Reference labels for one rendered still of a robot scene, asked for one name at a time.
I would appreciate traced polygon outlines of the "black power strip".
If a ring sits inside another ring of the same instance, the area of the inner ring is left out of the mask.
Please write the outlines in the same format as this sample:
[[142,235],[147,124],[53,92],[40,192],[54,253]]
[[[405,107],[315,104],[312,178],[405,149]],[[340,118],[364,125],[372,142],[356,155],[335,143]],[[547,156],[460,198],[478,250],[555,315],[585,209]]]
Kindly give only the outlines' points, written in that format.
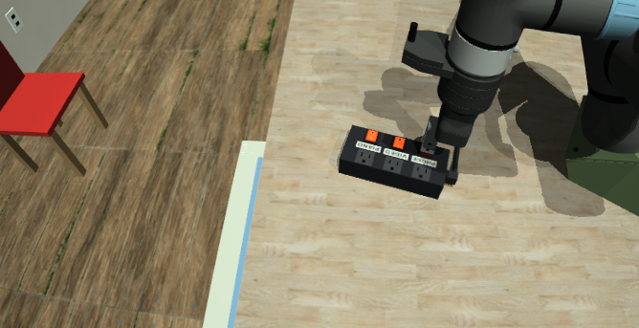
[[455,148],[452,171],[447,170],[449,149],[436,146],[432,155],[420,147],[421,142],[352,125],[339,173],[438,199],[444,183],[457,182],[460,147]]

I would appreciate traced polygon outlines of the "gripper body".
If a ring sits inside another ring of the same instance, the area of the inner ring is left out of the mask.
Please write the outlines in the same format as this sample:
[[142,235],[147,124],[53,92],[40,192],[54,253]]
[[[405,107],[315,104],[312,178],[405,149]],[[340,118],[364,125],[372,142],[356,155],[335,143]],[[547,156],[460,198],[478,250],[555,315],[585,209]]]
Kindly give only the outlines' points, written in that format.
[[490,108],[511,54],[518,53],[520,46],[505,51],[476,47],[458,34],[455,23],[451,40],[446,33],[417,28],[418,23],[410,23],[402,62],[440,77],[437,94],[442,105],[435,139],[465,147],[475,119]]

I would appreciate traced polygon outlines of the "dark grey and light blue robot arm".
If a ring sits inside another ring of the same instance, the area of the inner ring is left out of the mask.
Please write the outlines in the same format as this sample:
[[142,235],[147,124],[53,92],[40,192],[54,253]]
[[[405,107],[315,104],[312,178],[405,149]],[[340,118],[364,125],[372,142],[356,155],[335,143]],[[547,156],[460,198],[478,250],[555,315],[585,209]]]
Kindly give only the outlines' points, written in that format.
[[639,153],[639,0],[461,0],[455,27],[492,51],[514,48],[523,29],[580,36],[585,138],[608,152]]

